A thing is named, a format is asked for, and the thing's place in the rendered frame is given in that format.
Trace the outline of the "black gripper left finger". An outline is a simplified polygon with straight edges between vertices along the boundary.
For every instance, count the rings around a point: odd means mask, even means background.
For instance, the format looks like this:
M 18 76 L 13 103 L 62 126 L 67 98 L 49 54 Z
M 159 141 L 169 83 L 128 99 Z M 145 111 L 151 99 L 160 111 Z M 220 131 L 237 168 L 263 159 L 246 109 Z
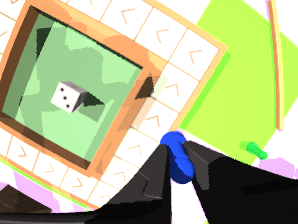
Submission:
M 173 224 L 170 161 L 158 144 L 132 179 L 101 208 L 69 213 L 0 213 L 0 224 Z

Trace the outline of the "green game pawn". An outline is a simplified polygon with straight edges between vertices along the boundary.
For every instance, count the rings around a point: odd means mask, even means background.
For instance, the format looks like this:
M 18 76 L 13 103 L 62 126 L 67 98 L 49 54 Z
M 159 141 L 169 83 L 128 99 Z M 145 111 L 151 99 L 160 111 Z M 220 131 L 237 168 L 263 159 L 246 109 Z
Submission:
M 249 151 L 249 153 L 254 153 L 254 155 L 258 156 L 259 159 L 261 159 L 261 160 L 267 159 L 267 153 L 263 152 L 262 149 L 259 149 L 258 145 L 255 143 L 247 144 L 246 149 L 247 149 L 247 151 Z

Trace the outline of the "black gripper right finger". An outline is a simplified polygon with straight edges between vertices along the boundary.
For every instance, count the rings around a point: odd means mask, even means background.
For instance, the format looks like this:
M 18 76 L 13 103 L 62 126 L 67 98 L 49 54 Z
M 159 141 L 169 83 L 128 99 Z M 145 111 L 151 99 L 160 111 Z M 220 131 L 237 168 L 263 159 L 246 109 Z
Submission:
M 184 141 L 208 224 L 298 224 L 298 180 Z

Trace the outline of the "white die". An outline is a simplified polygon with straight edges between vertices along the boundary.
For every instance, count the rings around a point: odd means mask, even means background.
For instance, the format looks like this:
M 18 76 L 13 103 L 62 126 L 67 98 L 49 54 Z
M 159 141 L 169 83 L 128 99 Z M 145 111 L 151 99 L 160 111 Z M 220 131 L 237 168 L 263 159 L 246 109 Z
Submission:
M 53 96 L 52 99 L 52 104 L 59 105 L 64 111 L 72 113 L 80 108 L 86 93 L 88 93 L 88 91 L 78 87 L 78 85 L 72 83 L 72 81 L 59 81 L 55 96 Z

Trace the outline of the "blue pawn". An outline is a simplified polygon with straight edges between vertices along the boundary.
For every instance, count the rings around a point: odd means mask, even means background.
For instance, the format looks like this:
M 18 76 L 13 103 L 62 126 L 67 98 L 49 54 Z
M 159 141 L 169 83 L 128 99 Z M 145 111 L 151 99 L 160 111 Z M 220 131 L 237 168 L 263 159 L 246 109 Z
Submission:
M 168 147 L 170 177 L 172 177 L 173 183 L 186 184 L 196 176 L 196 169 L 194 169 L 192 161 L 186 156 L 184 141 L 188 140 L 181 132 L 177 131 L 166 132 L 161 137 L 160 144 L 166 144 Z

